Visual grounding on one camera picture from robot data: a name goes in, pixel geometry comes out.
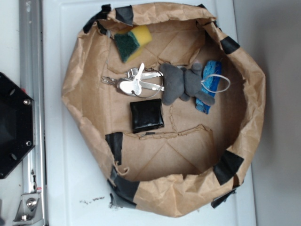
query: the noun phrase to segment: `metal bracket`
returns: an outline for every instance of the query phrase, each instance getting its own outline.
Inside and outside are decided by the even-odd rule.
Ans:
[[[21,202],[13,225],[32,225],[38,221],[43,221],[40,194],[21,195]]]
[[[23,159],[23,192],[14,225],[48,224],[45,162],[42,1],[19,0],[21,87],[35,105],[35,147]]]

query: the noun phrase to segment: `blue cloth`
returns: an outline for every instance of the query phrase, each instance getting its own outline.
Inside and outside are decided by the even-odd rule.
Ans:
[[[203,72],[203,80],[210,74],[221,74],[222,73],[222,63],[219,61],[210,60],[207,62],[204,72]],[[216,91],[218,87],[218,83],[220,81],[220,77],[210,77],[205,82],[204,85],[207,89]],[[208,93],[211,96],[215,96],[215,93],[209,92],[204,87],[202,87],[202,91]],[[209,114],[210,106],[204,104],[200,99],[196,99],[196,109],[200,112],[204,112],[205,114]]]

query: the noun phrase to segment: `teddy bear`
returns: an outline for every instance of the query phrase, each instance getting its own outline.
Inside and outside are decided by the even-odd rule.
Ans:
[[[206,105],[213,105],[215,99],[213,96],[201,91],[202,89],[202,72],[201,63],[193,63],[190,69],[178,68],[171,64],[163,63],[160,71],[164,74],[164,93],[162,103],[171,105],[177,98],[188,101],[190,97],[196,97]]]

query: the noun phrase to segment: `yellow sponge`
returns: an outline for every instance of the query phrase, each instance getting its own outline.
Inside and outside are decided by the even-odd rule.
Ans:
[[[121,60],[128,62],[142,53],[143,47],[152,41],[151,33],[146,25],[132,30],[121,30],[114,36]]]

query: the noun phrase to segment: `black wallet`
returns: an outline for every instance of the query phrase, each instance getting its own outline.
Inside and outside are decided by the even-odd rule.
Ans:
[[[161,99],[131,102],[133,133],[164,127]]]

